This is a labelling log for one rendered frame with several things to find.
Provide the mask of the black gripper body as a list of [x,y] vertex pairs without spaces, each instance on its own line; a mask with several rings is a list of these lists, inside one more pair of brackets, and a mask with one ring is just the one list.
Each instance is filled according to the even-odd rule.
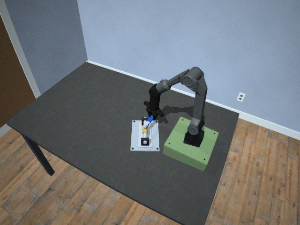
[[151,105],[148,101],[145,101],[144,105],[147,106],[149,112],[159,114],[160,117],[163,117],[164,113],[160,110],[159,104],[154,106],[154,105]]

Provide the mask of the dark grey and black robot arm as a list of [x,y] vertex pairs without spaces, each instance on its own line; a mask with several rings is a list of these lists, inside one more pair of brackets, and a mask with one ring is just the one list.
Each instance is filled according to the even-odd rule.
[[198,68],[193,67],[188,69],[170,80],[161,80],[159,83],[154,84],[149,89],[150,104],[158,105],[160,101],[161,93],[164,93],[171,89],[171,86],[180,83],[195,92],[195,102],[193,109],[193,117],[190,125],[185,133],[183,143],[192,146],[200,147],[200,144],[204,137],[204,131],[201,129],[205,124],[203,112],[205,107],[207,84],[204,79],[204,72]]

